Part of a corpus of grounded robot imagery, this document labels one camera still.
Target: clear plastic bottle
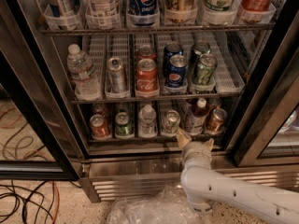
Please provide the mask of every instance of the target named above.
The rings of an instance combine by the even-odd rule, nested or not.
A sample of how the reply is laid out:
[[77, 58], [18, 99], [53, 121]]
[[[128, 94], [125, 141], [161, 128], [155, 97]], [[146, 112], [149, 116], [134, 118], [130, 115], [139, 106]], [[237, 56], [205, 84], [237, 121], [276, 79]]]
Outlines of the clear plastic bottle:
[[99, 80], [91, 57], [77, 44], [68, 47], [67, 67], [76, 84], [75, 94], [82, 100], [100, 97]]
[[156, 135], [156, 111], [151, 105], [145, 105], [139, 111], [138, 132], [141, 137], [153, 137]]
[[191, 111], [185, 120], [185, 131], [191, 135], [197, 135], [203, 132], [203, 125], [208, 114], [206, 99], [199, 98], [197, 104], [192, 106]]

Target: robotic arm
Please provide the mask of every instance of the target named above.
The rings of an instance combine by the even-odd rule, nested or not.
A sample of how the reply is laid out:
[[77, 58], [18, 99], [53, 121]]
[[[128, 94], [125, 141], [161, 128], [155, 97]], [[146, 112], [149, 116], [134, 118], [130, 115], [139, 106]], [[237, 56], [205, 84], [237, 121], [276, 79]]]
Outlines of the robotic arm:
[[299, 223], [299, 193], [221, 175], [211, 170], [211, 157], [200, 142], [190, 142], [182, 150], [181, 184], [196, 212], [209, 213], [214, 202], [221, 202], [269, 223]]

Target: pepsi can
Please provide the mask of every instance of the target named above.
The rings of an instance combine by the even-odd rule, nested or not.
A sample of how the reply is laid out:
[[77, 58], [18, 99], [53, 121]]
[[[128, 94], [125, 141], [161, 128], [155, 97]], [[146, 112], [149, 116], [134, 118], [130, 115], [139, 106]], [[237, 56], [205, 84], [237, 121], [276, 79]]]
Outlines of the pepsi can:
[[166, 44], [164, 47], [164, 60], [163, 60], [163, 76], [167, 76], [168, 63], [172, 56], [182, 55], [184, 52], [183, 47], [177, 41], [172, 41]]
[[[129, 13], [135, 16], [148, 16], [155, 14], [157, 0], [129, 0]], [[135, 22], [135, 25], [148, 26], [153, 22], [147, 23], [145, 20]]]
[[184, 84], [187, 60], [183, 55], [174, 55], [168, 63], [166, 86], [179, 88]]

